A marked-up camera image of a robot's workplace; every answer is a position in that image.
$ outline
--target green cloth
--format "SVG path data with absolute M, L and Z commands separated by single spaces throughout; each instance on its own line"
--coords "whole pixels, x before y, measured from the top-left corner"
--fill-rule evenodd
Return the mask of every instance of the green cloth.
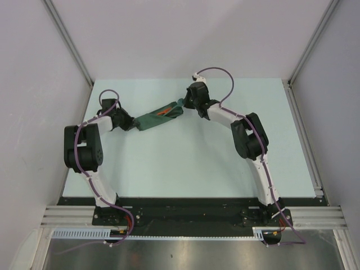
M 178 102 L 171 102 L 155 111 L 139 116 L 138 118 L 135 118 L 135 121 L 137 122 L 136 127 L 139 131 L 145 131 L 175 119 L 184 113 L 182 110 L 183 105 L 184 100 L 181 98 Z

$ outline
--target metal rail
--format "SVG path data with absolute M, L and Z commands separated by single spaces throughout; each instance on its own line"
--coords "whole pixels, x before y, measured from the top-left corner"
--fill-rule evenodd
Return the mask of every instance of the metal rail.
M 289 86 L 288 82 L 283 81 L 283 87 L 286 93 L 287 101 L 289 102 L 290 110 L 292 113 L 292 117 L 294 118 L 294 123 L 296 126 L 296 130 L 298 131 L 301 147 L 304 151 L 305 160 L 310 172 L 311 181 L 313 182 L 313 187 L 315 190 L 315 194 L 318 197 L 322 197 L 325 195 L 328 203 L 329 198 L 324 194 L 323 184 L 321 182 L 320 173 L 314 158 L 313 150 L 310 145 L 309 137 L 305 130 L 304 122 L 302 120 L 302 116 L 299 110 L 298 103 L 296 102 L 293 89 Z
M 75 63 L 77 64 L 78 68 L 83 74 L 84 79 L 92 89 L 93 81 L 90 77 L 89 71 L 87 70 L 84 61 L 82 60 L 68 30 L 66 29 L 64 23 L 62 22 L 60 14 L 57 12 L 55 5 L 53 4 L 52 0 L 42 0 L 42 2 L 44 4 L 45 9 L 49 13 L 51 19 L 53 20 L 55 27 L 58 30 L 58 33 L 60 34 L 62 40 L 65 42 L 65 45 L 69 49 L 70 54 L 75 60 Z
M 114 228 L 112 226 L 93 226 L 94 206 L 48 206 L 42 228 Z M 299 230 L 338 230 L 346 229 L 340 207 L 289 207 L 294 227 Z
M 301 69 L 303 68 L 304 64 L 306 63 L 307 59 L 309 58 L 309 55 L 314 50 L 315 45 L 319 41 L 321 34 L 325 30 L 326 26 L 328 26 L 329 21 L 332 18 L 332 15 L 334 14 L 336 8 L 339 6 L 340 2 L 341 2 L 341 0 L 331 0 L 329 5 L 327 6 L 326 11 L 324 12 L 319 24 L 317 25 L 313 35 L 311 36 L 311 39 L 310 39 L 308 45 L 306 46 L 305 51 L 303 52 L 298 64 L 296 65 L 295 70 L 292 72 L 292 75 L 289 78 L 290 85 L 294 84 Z

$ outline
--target white wall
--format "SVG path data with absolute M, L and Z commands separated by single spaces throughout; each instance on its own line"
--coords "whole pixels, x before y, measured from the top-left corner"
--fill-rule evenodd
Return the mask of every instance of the white wall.
M 330 0 L 54 0 L 92 79 L 288 79 Z
M 360 1 L 342 1 L 294 91 L 332 205 L 360 251 Z
M 41 1 L 0 3 L 0 269 L 59 195 L 89 88 Z

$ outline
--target cable connector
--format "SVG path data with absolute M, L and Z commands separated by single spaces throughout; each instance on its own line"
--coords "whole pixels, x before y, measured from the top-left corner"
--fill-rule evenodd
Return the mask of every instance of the cable connector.
M 194 73 L 192 75 L 192 80 L 195 82 L 204 82 L 206 83 L 206 79 L 203 76 L 200 76 L 198 73 Z

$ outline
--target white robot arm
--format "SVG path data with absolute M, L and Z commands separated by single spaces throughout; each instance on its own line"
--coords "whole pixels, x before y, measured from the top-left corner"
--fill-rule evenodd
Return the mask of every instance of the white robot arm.
M 231 114 L 229 110 L 222 109 L 219 101 L 210 99 L 205 78 L 194 74 L 193 80 L 195 82 L 187 88 L 184 106 L 188 109 L 196 109 L 201 118 L 218 122 L 232 131 L 236 151 L 247 161 L 253 173 L 258 190 L 258 200 L 267 209 L 269 217 L 274 217 L 278 214 L 275 201 L 278 202 L 281 209 L 284 208 L 284 204 L 273 185 L 269 170 L 268 179 L 262 164 L 268 164 L 267 145 L 269 142 L 259 117 L 255 113 L 243 116 Z M 252 126 L 256 129 L 263 142 L 265 153 L 262 152 L 260 143 L 248 122 L 251 122 Z M 272 187 L 274 197 L 271 195 L 270 186 Z
M 102 110 L 106 111 L 116 102 L 115 99 L 102 100 Z M 78 158 L 81 167 L 89 175 L 81 173 L 76 162 L 74 153 L 75 134 L 78 130 L 78 126 L 65 127 L 64 131 L 64 161 L 68 168 L 73 169 L 76 173 L 85 179 L 93 192 L 96 199 L 96 205 L 101 208 L 108 208 L 109 205 L 105 204 L 100 198 L 103 198 L 110 204 L 115 204 L 118 198 L 116 192 L 109 185 L 105 174 L 102 171 L 103 152 L 101 146 L 101 135 L 106 132 L 112 131 L 116 127 L 127 131 L 133 128 L 136 124 L 133 117 L 130 117 L 128 113 L 121 108 L 114 108 L 108 113 L 109 116 L 103 116 L 87 124 L 80 131 L 78 144 Z

